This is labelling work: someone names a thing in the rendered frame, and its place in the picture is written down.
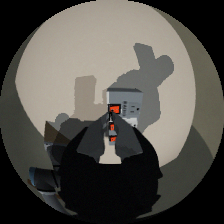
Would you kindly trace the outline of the grey power strip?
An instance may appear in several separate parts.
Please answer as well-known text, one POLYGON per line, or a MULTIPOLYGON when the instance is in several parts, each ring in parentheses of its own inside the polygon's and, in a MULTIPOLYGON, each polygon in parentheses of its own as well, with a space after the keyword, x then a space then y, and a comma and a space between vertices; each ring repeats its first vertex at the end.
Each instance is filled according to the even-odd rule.
MULTIPOLYGON (((137 128, 143 92, 133 88, 108 88, 107 89, 107 112, 114 111, 121 118, 137 128)), ((117 137, 114 131, 114 123, 108 122, 108 137, 109 145, 115 146, 115 138, 117 137)))

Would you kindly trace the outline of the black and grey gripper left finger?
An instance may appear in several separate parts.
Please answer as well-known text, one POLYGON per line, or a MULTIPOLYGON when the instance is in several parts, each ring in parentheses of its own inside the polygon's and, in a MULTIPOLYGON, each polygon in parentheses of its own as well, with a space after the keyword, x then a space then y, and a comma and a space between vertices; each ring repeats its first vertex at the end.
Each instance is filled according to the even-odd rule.
POLYGON ((65 148, 57 175, 77 162, 87 162, 88 157, 94 157, 99 163, 100 156, 104 154, 104 133, 107 131, 107 123, 110 121, 111 112, 101 116, 95 122, 79 132, 65 148))

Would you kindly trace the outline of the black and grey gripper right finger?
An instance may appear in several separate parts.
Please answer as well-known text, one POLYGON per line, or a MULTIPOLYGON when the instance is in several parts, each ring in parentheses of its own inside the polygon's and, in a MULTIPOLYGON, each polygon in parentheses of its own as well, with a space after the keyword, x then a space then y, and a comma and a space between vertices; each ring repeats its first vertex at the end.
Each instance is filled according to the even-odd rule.
POLYGON ((130 163, 145 165, 156 174, 157 179, 162 178, 157 153, 148 139, 114 111, 111 112, 111 121, 117 134, 115 154, 121 158, 121 162, 129 157, 130 163))

